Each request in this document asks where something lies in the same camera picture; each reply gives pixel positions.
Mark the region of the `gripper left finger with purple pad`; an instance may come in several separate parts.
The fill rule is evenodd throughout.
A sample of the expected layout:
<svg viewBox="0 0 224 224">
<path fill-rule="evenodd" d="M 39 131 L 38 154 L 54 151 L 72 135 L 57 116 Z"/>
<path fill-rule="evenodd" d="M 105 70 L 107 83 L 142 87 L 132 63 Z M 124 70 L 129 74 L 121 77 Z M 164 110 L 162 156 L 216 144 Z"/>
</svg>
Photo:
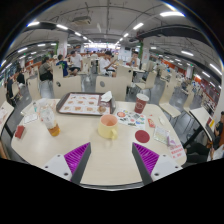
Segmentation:
<svg viewBox="0 0 224 224">
<path fill-rule="evenodd" d="M 56 154 L 43 169 L 77 185 L 80 184 L 91 154 L 91 144 L 81 145 L 67 154 Z"/>
</svg>

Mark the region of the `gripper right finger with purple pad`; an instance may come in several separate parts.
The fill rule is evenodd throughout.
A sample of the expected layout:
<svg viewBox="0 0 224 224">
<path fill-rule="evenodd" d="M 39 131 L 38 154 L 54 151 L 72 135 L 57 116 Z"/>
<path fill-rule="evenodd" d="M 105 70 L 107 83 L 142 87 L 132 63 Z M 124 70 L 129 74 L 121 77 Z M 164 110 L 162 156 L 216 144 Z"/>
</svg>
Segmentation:
<svg viewBox="0 0 224 224">
<path fill-rule="evenodd" d="M 137 143 L 132 144 L 132 154 L 144 185 L 148 185 L 182 169 L 169 155 L 159 155 Z"/>
</svg>

